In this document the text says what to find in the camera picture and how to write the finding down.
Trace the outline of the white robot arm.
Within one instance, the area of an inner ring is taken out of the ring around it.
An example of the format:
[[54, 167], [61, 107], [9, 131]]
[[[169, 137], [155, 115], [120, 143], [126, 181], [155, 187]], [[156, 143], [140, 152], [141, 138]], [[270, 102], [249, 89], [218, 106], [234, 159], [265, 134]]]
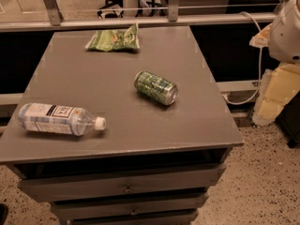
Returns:
[[300, 0], [289, 0], [273, 20], [269, 54], [280, 62], [300, 63]]

